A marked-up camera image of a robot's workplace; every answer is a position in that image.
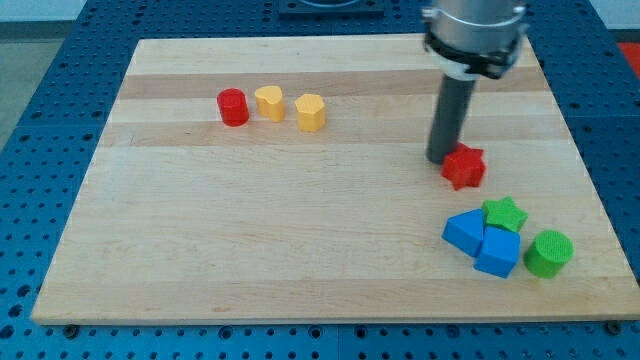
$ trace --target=green block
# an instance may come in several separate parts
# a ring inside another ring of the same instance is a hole
[[[559,231],[542,231],[524,254],[524,265],[534,275],[551,279],[573,257],[571,240]]]
[[[482,203],[485,226],[495,226],[512,232],[519,232],[529,215],[516,206],[511,196],[502,200],[485,200]]]

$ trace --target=red star-shaped block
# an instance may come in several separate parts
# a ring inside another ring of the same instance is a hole
[[[486,166],[482,161],[482,149],[471,149],[458,143],[456,149],[444,158],[442,176],[453,184],[455,190],[465,186],[480,186]]]

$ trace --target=red cylinder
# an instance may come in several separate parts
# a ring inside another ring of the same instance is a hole
[[[249,120],[249,108],[244,93],[239,89],[226,89],[218,94],[218,107],[222,122],[228,126],[244,125]]]

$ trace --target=green star-shaped block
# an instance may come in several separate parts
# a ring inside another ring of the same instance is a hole
[[[516,206],[511,196],[502,200],[485,200],[482,203],[485,226],[518,232],[529,215]]]

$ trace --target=wooden board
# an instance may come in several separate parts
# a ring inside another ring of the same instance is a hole
[[[143,40],[111,111],[32,317],[42,324],[504,322],[638,318],[640,292],[526,44],[482,79],[464,141],[479,189],[424,158],[441,72],[421,36]],[[282,86],[288,115],[257,116]],[[215,95],[246,91],[227,128]],[[297,130],[318,93],[328,123]],[[573,239],[553,280],[473,269],[440,238],[449,216],[511,195]]]

